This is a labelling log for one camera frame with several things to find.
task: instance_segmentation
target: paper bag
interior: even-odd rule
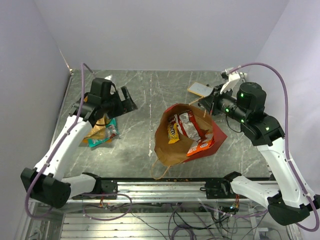
[[[199,127],[202,129],[204,133],[213,132],[214,144],[203,151],[197,152],[196,154],[187,157],[187,152],[189,151],[193,140],[179,133],[180,140],[176,143],[169,144],[168,139],[168,119],[174,114],[180,114],[185,112],[186,110],[191,109],[195,120]],[[226,140],[227,135],[218,127],[218,125],[212,120],[211,115],[208,113],[205,114],[204,111],[199,109],[196,106],[178,103],[171,107],[169,107],[162,115],[159,127],[157,128],[154,135],[154,151],[157,155],[157,161],[160,161],[164,166],[167,167],[165,172],[161,177],[153,176],[153,168],[157,161],[152,165],[150,173],[154,179],[161,179],[167,173],[170,167],[186,163],[191,160],[195,160],[202,157],[207,157],[213,155],[217,152],[218,148],[222,145],[222,143]]]

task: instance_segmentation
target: wall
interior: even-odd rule
[[[0,1],[0,233],[16,239],[26,191],[20,180],[48,150],[69,69],[37,6]]]
[[[256,59],[288,0],[35,0],[71,68],[223,70]]]
[[[283,76],[289,97],[289,146],[300,171],[320,194],[320,2],[290,0],[265,43],[257,62],[276,68]],[[250,81],[267,92],[266,112],[284,123],[284,94],[277,77],[260,66],[249,71]],[[315,226],[314,215],[303,224]],[[319,233],[306,233],[318,239]]]

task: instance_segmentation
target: tabletop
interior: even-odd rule
[[[137,71],[99,70],[96,76],[112,75],[117,88],[126,86],[138,110],[116,118],[119,135],[112,142],[90,148],[81,143],[67,164],[65,177],[90,172],[109,178],[150,178],[150,168],[156,161],[154,134],[163,112],[176,103],[190,103],[198,98],[187,91],[194,82],[211,87],[223,83],[216,71]],[[85,71],[85,90],[90,90],[93,76]],[[81,71],[73,70],[65,93],[54,138],[66,123],[72,104],[81,96]],[[227,135],[227,139],[212,155],[178,164],[169,169],[165,177],[210,178],[223,177],[233,171],[246,177],[269,177],[266,160],[252,146],[243,133],[228,128],[224,116],[213,120]],[[239,130],[239,123],[229,119],[230,126]],[[160,176],[164,167],[158,162],[154,175]]]

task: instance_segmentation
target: yellow package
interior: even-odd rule
[[[174,144],[180,140],[176,122],[168,125],[168,138],[169,144]]]

